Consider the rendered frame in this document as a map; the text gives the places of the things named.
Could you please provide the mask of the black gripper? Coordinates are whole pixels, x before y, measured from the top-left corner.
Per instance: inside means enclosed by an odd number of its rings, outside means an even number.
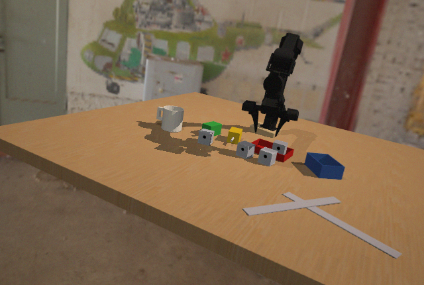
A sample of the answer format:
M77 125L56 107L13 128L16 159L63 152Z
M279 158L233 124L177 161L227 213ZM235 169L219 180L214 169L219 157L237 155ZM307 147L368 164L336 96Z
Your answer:
M277 95L277 96L280 97L280 101L281 101L283 92L279 91L278 93L270 94L270 93L265 91L265 94L269 94L270 98L275 98L275 96ZM242 105L242 110L243 111L249 111L248 114L252 115L252 118L253 118L253 121L254 121L254 130L255 130L255 133L256 133L257 127L258 127L258 112L261 111L261 105L256 105L255 101L246 100ZM278 124L278 128L276 130L275 137L277 136L277 134L279 133L280 129L282 128L282 126L284 125L285 122L289 122L290 120L292 120L292 121L298 120L299 111L296 110L296 109L288 108L288 110L283 110L282 113L276 112L276 114L281 115L281 119L280 119L280 122Z

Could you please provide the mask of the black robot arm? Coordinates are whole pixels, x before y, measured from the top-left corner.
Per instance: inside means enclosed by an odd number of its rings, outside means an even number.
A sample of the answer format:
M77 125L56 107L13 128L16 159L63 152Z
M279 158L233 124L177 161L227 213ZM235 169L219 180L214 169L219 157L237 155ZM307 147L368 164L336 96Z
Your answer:
M286 33L282 37L279 48L271 54L266 67L266 71L270 72L263 83L266 92L275 94L282 91L284 93L288 76L293 73L295 61L301 53L302 46L303 42L297 34ZM277 95L275 98L270 98L269 94L265 94L262 100L261 113L266 114L266 116L263 125L260 125L260 127L271 131L277 130L276 124L281 115L276 114L276 112L282 113L283 110L286 110L284 102L283 94L281 101Z

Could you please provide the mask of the blue open-top tray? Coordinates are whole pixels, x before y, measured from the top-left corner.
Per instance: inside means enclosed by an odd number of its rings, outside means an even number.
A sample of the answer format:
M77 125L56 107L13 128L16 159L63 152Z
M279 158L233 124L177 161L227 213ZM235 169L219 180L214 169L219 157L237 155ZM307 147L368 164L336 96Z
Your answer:
M318 178L341 180L345 167L328 154L307 152L305 163Z

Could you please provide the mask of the red tray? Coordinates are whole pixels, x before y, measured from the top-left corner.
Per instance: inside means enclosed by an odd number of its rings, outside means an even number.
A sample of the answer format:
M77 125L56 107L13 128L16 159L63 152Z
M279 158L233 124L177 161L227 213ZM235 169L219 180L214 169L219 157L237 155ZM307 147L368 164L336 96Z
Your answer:
M262 149L264 147L272 149L272 145L273 145L272 142L265 141L263 139L258 139L256 141L251 142L251 143L256 145L254 152L257 153L257 154L259 154L260 149ZM285 162L287 159L289 159L291 156L293 156L293 151L294 151L294 149L287 147L286 154L283 155L283 154L277 153L276 160L278 160L280 162Z

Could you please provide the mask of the grey flat bar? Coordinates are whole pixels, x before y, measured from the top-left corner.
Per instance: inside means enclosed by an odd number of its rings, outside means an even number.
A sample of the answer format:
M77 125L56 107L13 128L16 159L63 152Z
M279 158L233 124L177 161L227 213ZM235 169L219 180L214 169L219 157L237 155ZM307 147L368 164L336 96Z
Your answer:
M293 201L302 201L304 199L301 199L299 197L297 197L296 195L287 192L282 194L284 196L286 196L287 198L290 198ZM354 227L352 227L351 225L349 225L348 223L340 220L337 217L332 216L331 214L323 211L322 209L319 209L316 206L313 207L306 207L307 209L309 209L310 211L316 213L317 215L320 215L321 217L325 218L326 220L330 221L331 223L334 223L336 225L338 225L339 227L342 227L345 231L348 231L349 233L353 234L354 236L358 237L359 239L362 239L363 241L367 242L368 244L376 247L377 249L385 252L386 254L394 257L394 258L398 258L399 256L402 255L402 253L398 252L395 249L392 249L391 247L377 241L376 239L370 237L369 235L363 233L362 231L359 231L358 229L355 229Z
M340 203L335 197L326 197L326 198L317 198L317 199L307 199L302 201L293 201L287 203L277 203L272 205L262 205L257 207L248 207L243 208L243 210L250 215L259 215L263 213L272 213L277 211L286 211L291 209L299 209L305 207L313 207L318 205L327 205L332 203Z

